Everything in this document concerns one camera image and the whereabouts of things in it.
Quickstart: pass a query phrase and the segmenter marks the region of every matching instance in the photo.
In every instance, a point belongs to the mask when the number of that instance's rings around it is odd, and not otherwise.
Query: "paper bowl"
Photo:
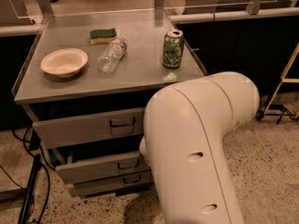
[[[75,76],[88,61],[81,49],[59,49],[45,56],[40,68],[51,75],[67,78]]]

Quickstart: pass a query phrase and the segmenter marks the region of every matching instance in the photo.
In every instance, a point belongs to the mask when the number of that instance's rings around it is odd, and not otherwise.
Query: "green sponge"
[[[99,43],[109,43],[115,39],[116,35],[115,28],[90,31],[92,45]]]

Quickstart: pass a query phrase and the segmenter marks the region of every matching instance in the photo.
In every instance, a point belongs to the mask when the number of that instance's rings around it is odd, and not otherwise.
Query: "floor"
[[[59,0],[52,3],[56,15],[117,9],[152,7],[153,0]],[[184,0],[177,0],[179,7]],[[24,0],[31,16],[38,14],[36,3]],[[299,109],[298,93],[280,95],[278,103],[292,112]],[[265,117],[238,127],[224,137],[226,160],[246,224],[297,224],[299,220],[299,123]],[[16,131],[23,137],[25,128]],[[0,131],[0,167],[22,187],[27,185],[32,166],[22,142],[11,131]],[[50,196],[41,223],[72,224],[163,224],[163,213],[155,187],[149,191],[115,197],[114,194],[88,199],[76,195],[52,170]],[[17,186],[0,169],[0,191]],[[44,170],[38,174],[35,206],[29,221],[38,220],[47,194]],[[22,201],[0,203],[0,222],[17,223]]]

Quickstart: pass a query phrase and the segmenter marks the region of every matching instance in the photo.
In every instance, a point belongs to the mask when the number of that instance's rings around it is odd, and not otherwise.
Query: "open drawer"
[[[144,108],[34,122],[46,148],[66,147],[143,133]]]
[[[67,164],[56,167],[58,175],[65,183],[81,183],[149,169],[139,151],[77,162],[74,162],[70,156]]]
[[[89,196],[101,192],[111,192],[145,184],[150,184],[150,171],[78,183],[74,184],[74,188],[78,195]]]

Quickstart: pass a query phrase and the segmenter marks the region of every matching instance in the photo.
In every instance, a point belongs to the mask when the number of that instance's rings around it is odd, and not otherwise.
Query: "cabinet top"
[[[172,27],[164,14],[153,9],[50,18],[21,80],[15,102],[31,104],[140,91],[202,77],[186,47],[179,69],[163,67],[164,36]],[[97,60],[107,44],[91,45],[90,31],[110,28],[126,37],[128,49],[115,73],[106,75],[97,71]],[[40,69],[46,55],[68,48],[82,49],[88,54],[89,61],[80,74],[58,78]]]

